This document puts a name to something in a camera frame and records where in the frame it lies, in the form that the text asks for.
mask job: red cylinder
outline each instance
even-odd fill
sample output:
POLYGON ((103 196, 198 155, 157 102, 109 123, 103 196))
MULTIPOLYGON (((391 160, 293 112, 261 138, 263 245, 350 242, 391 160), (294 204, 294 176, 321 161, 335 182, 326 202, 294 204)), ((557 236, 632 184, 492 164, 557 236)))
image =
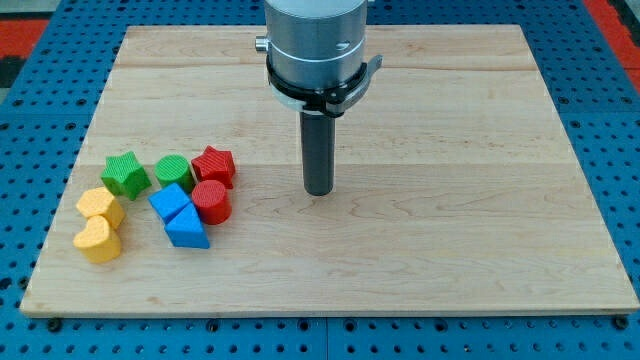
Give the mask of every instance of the red cylinder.
POLYGON ((198 183, 191 193, 191 199, 200 220, 205 224, 222 224, 231 216, 227 188, 220 181, 206 180, 198 183))

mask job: silver metal housing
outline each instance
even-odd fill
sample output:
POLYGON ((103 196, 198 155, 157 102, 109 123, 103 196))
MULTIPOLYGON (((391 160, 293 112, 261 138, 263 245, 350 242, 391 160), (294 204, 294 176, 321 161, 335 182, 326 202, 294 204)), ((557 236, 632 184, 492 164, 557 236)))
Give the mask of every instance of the silver metal housing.
POLYGON ((291 85, 341 85, 363 62, 367 0, 266 0, 267 39, 256 44, 291 85))

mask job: blue block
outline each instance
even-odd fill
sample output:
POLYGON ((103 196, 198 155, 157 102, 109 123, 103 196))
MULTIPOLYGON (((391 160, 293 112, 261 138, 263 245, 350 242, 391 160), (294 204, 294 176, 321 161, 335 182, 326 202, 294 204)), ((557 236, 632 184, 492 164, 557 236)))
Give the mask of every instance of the blue block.
POLYGON ((188 204, 169 224, 164 227, 175 247, 208 249, 209 239, 202 227, 198 212, 193 204, 188 204))
POLYGON ((178 184, 174 183, 149 196, 149 202, 162 222, 168 224, 191 203, 191 199, 178 184))

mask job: wood grain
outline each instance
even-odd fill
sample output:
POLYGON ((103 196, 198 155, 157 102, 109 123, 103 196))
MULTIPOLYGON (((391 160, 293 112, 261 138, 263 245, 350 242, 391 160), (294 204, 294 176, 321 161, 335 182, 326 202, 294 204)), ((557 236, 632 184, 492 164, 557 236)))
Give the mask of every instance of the wood grain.
POLYGON ((296 114, 272 96, 262 27, 132 27, 22 301, 29 316, 490 316, 639 307, 517 26, 370 27, 385 55, 336 126, 336 187, 302 188, 296 114), (73 205, 104 157, 151 172, 234 152, 233 215, 174 249, 122 199, 122 255, 84 261, 73 205))

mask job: black cylindrical rod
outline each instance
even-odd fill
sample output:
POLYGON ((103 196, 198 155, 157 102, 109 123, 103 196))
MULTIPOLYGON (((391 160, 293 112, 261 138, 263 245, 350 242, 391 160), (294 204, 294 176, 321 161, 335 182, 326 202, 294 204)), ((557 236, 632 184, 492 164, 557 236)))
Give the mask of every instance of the black cylindrical rod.
POLYGON ((333 189, 335 119, 301 112, 300 133, 304 188, 311 195, 326 195, 333 189))

